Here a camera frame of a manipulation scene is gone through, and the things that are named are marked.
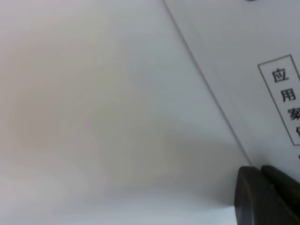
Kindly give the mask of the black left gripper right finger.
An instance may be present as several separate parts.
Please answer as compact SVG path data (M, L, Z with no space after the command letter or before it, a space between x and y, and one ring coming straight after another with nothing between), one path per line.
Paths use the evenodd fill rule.
M261 172L290 206L300 205L300 184L295 179L271 165L263 165Z

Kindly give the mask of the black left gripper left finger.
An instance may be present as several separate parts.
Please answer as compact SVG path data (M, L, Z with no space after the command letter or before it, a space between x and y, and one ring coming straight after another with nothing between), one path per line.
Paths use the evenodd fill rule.
M234 208L239 225L298 225L300 206L290 206L261 172L242 166L238 170Z

